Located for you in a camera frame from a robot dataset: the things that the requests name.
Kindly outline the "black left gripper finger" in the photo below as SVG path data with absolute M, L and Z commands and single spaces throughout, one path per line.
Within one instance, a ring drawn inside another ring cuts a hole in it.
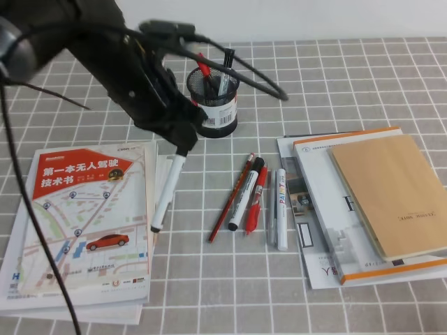
M 189 122 L 177 122 L 165 127 L 163 137 L 176 146 L 176 154 L 187 157 L 198 141 L 195 128 Z

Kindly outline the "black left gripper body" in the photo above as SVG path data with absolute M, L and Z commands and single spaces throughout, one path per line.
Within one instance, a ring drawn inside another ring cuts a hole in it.
M 158 51 L 139 38 L 125 38 L 123 33 L 84 32 L 69 51 L 135 126 L 158 135 L 195 135 L 205 113 L 179 91 Z

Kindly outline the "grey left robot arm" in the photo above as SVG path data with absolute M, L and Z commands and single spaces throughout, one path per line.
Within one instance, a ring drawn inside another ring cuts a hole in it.
M 185 156 L 205 113 L 181 93 L 162 61 L 194 34 L 191 24 L 157 20 L 129 29 L 115 1 L 2 1 L 1 69 L 26 82 L 68 50 L 138 128 Z

